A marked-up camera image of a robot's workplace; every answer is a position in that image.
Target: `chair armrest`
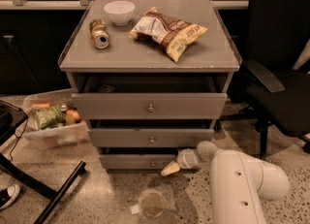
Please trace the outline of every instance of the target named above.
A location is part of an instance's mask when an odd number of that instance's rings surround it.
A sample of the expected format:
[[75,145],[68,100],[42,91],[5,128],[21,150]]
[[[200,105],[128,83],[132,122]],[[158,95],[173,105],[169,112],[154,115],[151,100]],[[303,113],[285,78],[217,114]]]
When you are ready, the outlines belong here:
[[285,87],[264,65],[255,61],[243,61],[242,65],[271,93],[285,90]]

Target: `chair backrest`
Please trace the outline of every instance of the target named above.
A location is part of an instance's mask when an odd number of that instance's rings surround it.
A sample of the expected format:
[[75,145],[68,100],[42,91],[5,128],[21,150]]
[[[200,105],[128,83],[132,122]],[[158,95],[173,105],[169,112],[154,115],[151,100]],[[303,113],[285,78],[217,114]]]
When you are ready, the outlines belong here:
[[310,38],[310,0],[249,0],[248,28],[245,60],[292,68]]

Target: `drawer cabinet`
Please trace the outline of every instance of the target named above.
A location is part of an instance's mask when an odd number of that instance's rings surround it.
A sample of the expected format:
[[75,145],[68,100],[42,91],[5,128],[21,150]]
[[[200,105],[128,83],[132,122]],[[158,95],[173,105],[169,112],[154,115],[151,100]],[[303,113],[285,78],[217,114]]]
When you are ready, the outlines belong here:
[[[240,60],[209,0],[129,0],[132,22],[106,22],[110,45],[94,48],[88,25],[105,19],[94,0],[60,59],[73,100],[107,170],[162,170],[179,149],[211,141]],[[129,38],[140,15],[157,6],[208,28],[175,63],[158,47]]]

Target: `green snack bag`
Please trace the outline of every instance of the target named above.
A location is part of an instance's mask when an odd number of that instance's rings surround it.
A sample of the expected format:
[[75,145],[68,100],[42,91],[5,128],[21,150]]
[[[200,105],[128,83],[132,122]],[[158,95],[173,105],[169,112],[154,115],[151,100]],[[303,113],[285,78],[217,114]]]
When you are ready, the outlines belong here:
[[59,122],[66,120],[64,113],[60,110],[60,105],[55,105],[41,110],[33,110],[38,129],[46,129],[54,126]]

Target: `white bowl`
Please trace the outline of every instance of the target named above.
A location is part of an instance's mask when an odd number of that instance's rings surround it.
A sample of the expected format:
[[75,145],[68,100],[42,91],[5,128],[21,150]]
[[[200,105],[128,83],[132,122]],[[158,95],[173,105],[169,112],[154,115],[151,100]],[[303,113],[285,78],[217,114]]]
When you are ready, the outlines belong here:
[[104,9],[110,21],[117,26],[124,26],[132,19],[135,4],[128,1],[114,1],[106,4]]

